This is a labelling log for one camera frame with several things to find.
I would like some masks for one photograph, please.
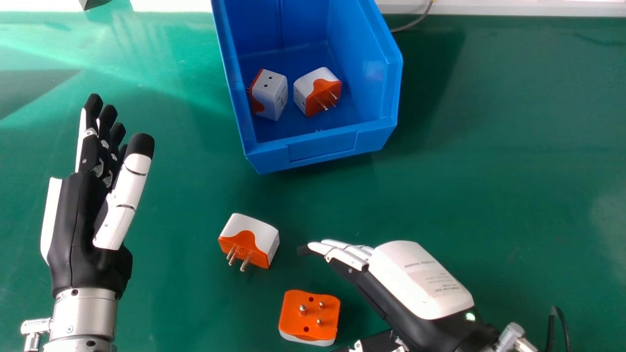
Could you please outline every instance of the gray cable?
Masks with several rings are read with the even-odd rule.
[[[422,15],[420,17],[418,17],[415,21],[413,21],[413,22],[411,22],[409,24],[405,24],[402,27],[392,28],[391,32],[392,33],[396,33],[396,32],[400,32],[400,31],[404,31],[405,29],[411,28],[411,27],[415,26],[416,24],[420,23],[424,18],[426,18],[426,15],[430,12],[431,7],[433,7],[433,3],[434,3],[434,0],[429,0],[428,1],[428,7],[426,8],[424,13],[422,13]]]

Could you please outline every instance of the robot's left hand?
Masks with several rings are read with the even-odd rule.
[[[123,245],[146,182],[155,142],[126,131],[117,111],[92,94],[78,131],[74,173],[51,178],[41,228],[41,255],[50,267],[53,297],[68,288],[109,289],[120,298],[133,256]]]

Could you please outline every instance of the metal prong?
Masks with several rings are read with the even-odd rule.
[[[245,267],[248,266],[248,263],[250,262],[250,256],[247,256],[244,260],[244,263],[241,264],[241,267],[239,268],[240,272],[244,272],[245,271]]]
[[[324,111],[328,111],[328,108],[326,107],[326,105],[322,104],[322,102],[319,101],[317,98],[316,98],[316,101],[317,101],[318,104],[320,104],[321,107],[324,108]]]
[[[228,264],[229,264],[230,266],[232,266],[232,265],[233,265],[233,263],[235,262],[235,259],[236,259],[236,258],[237,258],[237,256],[235,256],[235,255],[233,255],[232,257],[230,257],[230,260],[228,261]]]
[[[232,258],[234,255],[235,255],[235,248],[234,248],[234,247],[232,247],[232,248],[230,249],[230,252],[228,252],[228,255],[226,256],[226,260],[227,260],[227,261],[230,261],[230,258]]]

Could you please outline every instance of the white wall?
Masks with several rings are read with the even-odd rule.
[[[383,13],[423,11],[428,0],[376,0]],[[626,0],[436,0],[432,14],[626,17]]]

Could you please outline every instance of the back of robotic hand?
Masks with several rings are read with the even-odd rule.
[[[78,130],[76,165],[66,179],[51,178],[41,228],[41,255],[50,267],[52,318],[25,321],[24,352],[116,351],[118,301],[133,256],[123,240],[135,216],[155,142],[138,133],[122,146],[124,126],[112,105],[92,94]]]

